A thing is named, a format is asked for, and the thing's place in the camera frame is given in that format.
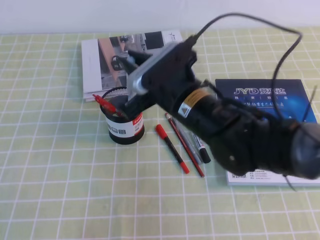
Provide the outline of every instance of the pen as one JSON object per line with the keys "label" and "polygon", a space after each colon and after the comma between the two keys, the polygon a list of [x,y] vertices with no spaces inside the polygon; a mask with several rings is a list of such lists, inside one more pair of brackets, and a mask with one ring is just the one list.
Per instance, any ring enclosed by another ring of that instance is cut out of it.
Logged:
{"label": "pen", "polygon": [[198,155],[197,151],[198,149],[195,149],[194,146],[192,145],[192,142],[190,138],[188,137],[187,133],[185,132],[184,128],[182,127],[181,123],[177,121],[175,118],[172,117],[173,124],[175,124],[176,129],[178,129],[182,139],[184,140],[186,146],[190,149],[194,159],[198,164],[202,164],[202,160],[200,156]]}
{"label": "pen", "polygon": [[185,174],[188,174],[190,171],[187,167],[187,165],[185,164],[185,162],[182,160],[181,156],[179,155],[179,153],[177,152],[177,150],[175,149],[174,145],[172,144],[172,142],[170,141],[166,131],[164,130],[164,128],[158,124],[155,127],[155,131],[158,133],[158,135],[160,136],[160,138],[162,138],[166,145],[169,147],[169,149],[171,150],[171,152],[173,153],[175,159],[178,161],[179,165],[181,166],[181,168],[183,169]]}
{"label": "pen", "polygon": [[208,152],[206,150],[206,147],[204,145],[204,143],[202,142],[202,140],[197,136],[195,135],[194,133],[192,133],[192,137],[195,141],[195,144],[199,150],[199,153],[200,153],[200,156],[202,158],[202,161],[207,164],[207,163],[210,163],[211,159],[208,155]]}

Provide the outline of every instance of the red pen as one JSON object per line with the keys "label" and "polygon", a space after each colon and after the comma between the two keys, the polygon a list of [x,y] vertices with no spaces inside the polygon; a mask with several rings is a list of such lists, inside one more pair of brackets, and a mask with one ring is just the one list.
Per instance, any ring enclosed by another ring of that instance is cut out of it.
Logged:
{"label": "red pen", "polygon": [[183,169],[185,174],[188,174],[190,171],[187,167],[187,165],[185,164],[185,162],[182,160],[181,156],[179,155],[179,153],[177,152],[175,146],[172,144],[172,142],[170,141],[166,131],[164,130],[164,128],[158,124],[155,127],[155,131],[158,133],[158,135],[160,136],[160,138],[162,138],[166,145],[169,147],[169,149],[171,150],[171,152],[173,153],[175,159],[178,161],[179,165],[181,166],[181,168]]}

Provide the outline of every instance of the magazine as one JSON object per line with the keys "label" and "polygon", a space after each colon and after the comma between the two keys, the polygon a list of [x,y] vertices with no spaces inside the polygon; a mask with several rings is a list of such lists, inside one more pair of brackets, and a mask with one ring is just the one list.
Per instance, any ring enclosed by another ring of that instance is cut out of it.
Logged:
{"label": "magazine", "polygon": [[[285,118],[301,120],[309,104],[302,81],[300,79],[277,79],[276,81],[276,88],[273,91],[279,110]],[[215,85],[225,97],[276,114],[271,100],[270,79],[216,79]],[[317,122],[312,108],[306,116],[305,122]],[[320,185],[320,178],[315,180],[293,176],[287,178],[293,186]],[[281,174],[260,169],[248,172],[243,176],[227,172],[227,181],[229,185],[287,185],[286,179]]]}
{"label": "magazine", "polygon": [[93,101],[92,94],[102,96],[109,89],[127,85],[127,73],[115,56],[127,57],[128,50],[157,54],[164,45],[182,40],[178,30],[83,40],[83,98]]}

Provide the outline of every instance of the black cable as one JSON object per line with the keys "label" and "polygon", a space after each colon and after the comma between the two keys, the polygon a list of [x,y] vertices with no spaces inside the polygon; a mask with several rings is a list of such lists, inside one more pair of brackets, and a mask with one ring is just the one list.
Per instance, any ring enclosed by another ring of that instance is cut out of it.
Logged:
{"label": "black cable", "polygon": [[211,88],[219,99],[224,99],[224,95],[208,79],[204,80],[202,84]]}
{"label": "black cable", "polygon": [[230,12],[230,13],[226,13],[223,15],[220,15],[218,17],[216,17],[215,19],[211,20],[210,22],[208,22],[196,35],[192,36],[193,41],[196,42],[199,37],[212,25],[214,24],[216,21],[226,18],[226,17],[244,17],[244,18],[248,18],[248,19],[252,19],[258,22],[262,22],[264,24],[270,25],[274,28],[283,30],[285,32],[288,33],[292,33],[292,34],[296,34],[299,37],[297,38],[297,40],[292,44],[292,46],[283,54],[283,56],[281,57],[281,59],[279,60],[278,64],[275,67],[275,70],[273,72],[273,77],[271,80],[271,89],[272,89],[272,94],[271,94],[271,100],[272,100],[272,104],[274,106],[274,110],[276,112],[276,114],[278,115],[279,118],[284,119],[282,113],[279,110],[279,107],[276,104],[276,99],[275,99],[275,93],[274,93],[274,89],[275,89],[275,85],[276,85],[276,79],[277,79],[277,75],[279,72],[279,69],[281,67],[281,65],[283,64],[283,62],[285,61],[285,59],[288,57],[288,55],[296,48],[296,46],[300,43],[301,39],[302,39],[302,33],[284,26],[280,26],[278,24],[275,24],[273,22],[264,20],[262,18],[256,17],[256,16],[251,16],[248,14],[244,14],[244,13],[238,13],[238,12]]}
{"label": "black cable", "polygon": [[297,190],[294,188],[294,186],[292,186],[291,182],[289,181],[288,176],[283,175],[283,177],[285,178],[286,183],[289,185],[289,187],[290,187],[293,191],[297,192]]}

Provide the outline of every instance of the grid pattern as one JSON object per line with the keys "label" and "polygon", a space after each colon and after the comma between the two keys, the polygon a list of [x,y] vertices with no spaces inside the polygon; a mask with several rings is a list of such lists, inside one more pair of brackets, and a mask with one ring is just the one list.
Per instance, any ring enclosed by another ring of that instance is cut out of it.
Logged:
{"label": "grid pattern", "polygon": [[[279,78],[301,78],[310,96],[320,27],[301,30]],[[144,112],[138,143],[112,142],[97,104],[82,99],[80,42],[100,37],[109,35],[0,35],[0,240],[320,239],[318,188],[227,186],[215,162],[199,178],[157,106]],[[270,28],[209,31],[193,69],[202,80],[270,78],[294,40]],[[154,133],[158,123],[189,175]]]}

